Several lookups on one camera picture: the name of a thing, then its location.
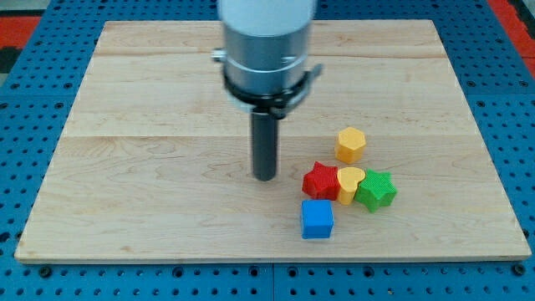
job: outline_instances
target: wooden table surface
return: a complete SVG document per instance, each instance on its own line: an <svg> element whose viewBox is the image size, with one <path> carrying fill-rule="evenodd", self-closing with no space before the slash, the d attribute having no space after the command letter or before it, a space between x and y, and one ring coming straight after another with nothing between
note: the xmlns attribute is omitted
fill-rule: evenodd
<svg viewBox="0 0 535 301"><path fill-rule="evenodd" d="M278 176L251 173L217 22L108 22L23 232L23 263L444 262L531 254L431 21L316 21L312 94L280 122ZM375 214L334 203L303 240L303 175L335 136L367 134L351 166L392 172Z"/></svg>

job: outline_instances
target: yellow hexagon block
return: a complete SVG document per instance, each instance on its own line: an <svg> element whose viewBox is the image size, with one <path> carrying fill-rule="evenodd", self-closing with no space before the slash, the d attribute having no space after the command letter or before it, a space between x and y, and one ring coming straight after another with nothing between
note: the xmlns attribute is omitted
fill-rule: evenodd
<svg viewBox="0 0 535 301"><path fill-rule="evenodd" d="M345 167L338 170L337 177L340 190L336 201L342 205L349 205L354 199L359 183L366 177L366 173L357 167Z"/></svg>
<svg viewBox="0 0 535 301"><path fill-rule="evenodd" d="M334 154L336 159L347 164L352 164L362 158L365 147L366 139L364 138L364 133L349 127L338 133Z"/></svg>

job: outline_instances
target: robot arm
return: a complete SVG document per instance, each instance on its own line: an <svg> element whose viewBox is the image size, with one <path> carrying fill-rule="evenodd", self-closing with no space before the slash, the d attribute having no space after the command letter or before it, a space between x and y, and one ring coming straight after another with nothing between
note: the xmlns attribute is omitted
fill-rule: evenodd
<svg viewBox="0 0 535 301"><path fill-rule="evenodd" d="M316 0L220 0L225 48L212 57L223 64L229 99L251 114L252 169L261 181L277 171L278 120L308 94L321 71L305 71L308 31Z"/></svg>

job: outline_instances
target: plastic block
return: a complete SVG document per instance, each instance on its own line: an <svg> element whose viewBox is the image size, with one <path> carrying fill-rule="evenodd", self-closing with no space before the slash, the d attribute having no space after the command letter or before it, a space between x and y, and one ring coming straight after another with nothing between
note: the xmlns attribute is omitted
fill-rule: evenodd
<svg viewBox="0 0 535 301"><path fill-rule="evenodd" d="M338 183L338 167L324 166L319 162L314 163L314 168L304 175L302 190L314 200L328 199L336 201L340 184Z"/></svg>
<svg viewBox="0 0 535 301"><path fill-rule="evenodd" d="M367 170L366 178L360 182L354 199L365 204L368 210L373 213L379 207L390 206L396 193L397 190L390 180L389 172Z"/></svg>
<svg viewBox="0 0 535 301"><path fill-rule="evenodd" d="M354 194L359 188L359 183L366 177L366 173L357 167L345 167L338 170L338 182L340 190L336 201L342 205L353 202Z"/></svg>
<svg viewBox="0 0 535 301"><path fill-rule="evenodd" d="M301 203L301 233L304 239L329 238L333 226L330 200L306 200Z"/></svg>
<svg viewBox="0 0 535 301"><path fill-rule="evenodd" d="M336 156L336 159L347 164L352 164L362 158L365 147L366 139L364 133L349 127L338 133L338 139L336 140L336 146L334 147L334 155Z"/></svg>

